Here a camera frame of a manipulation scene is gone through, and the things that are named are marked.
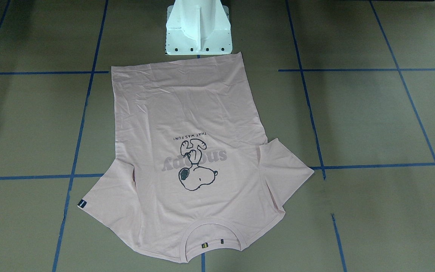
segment shirt sleeve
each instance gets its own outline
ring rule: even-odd
[[[128,246],[135,248],[140,232],[140,202],[133,165],[115,159],[80,200],[78,207],[112,229]]]
[[[277,208],[314,173],[276,138],[259,147],[259,171]]]

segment white plastic stand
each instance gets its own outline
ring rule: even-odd
[[[220,0],[176,0],[167,8],[168,55],[225,55],[233,51],[229,8]]]

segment cartoon dog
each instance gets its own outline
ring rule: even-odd
[[[212,184],[218,175],[217,171],[199,165],[202,150],[206,148],[206,143],[200,139],[183,141],[181,144],[181,155],[190,161],[191,166],[189,168],[184,167],[179,171],[179,180],[184,188],[189,191],[195,191],[202,185]]]

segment snoopy t-shirt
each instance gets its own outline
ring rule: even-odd
[[[144,255],[243,250],[313,173],[267,141],[241,54],[112,67],[116,158],[78,204]]]

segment clothing tag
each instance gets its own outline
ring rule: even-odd
[[[78,203],[78,206],[80,207],[80,208],[84,208],[85,207],[85,205],[86,205],[86,201],[85,200],[80,200],[80,202]]]

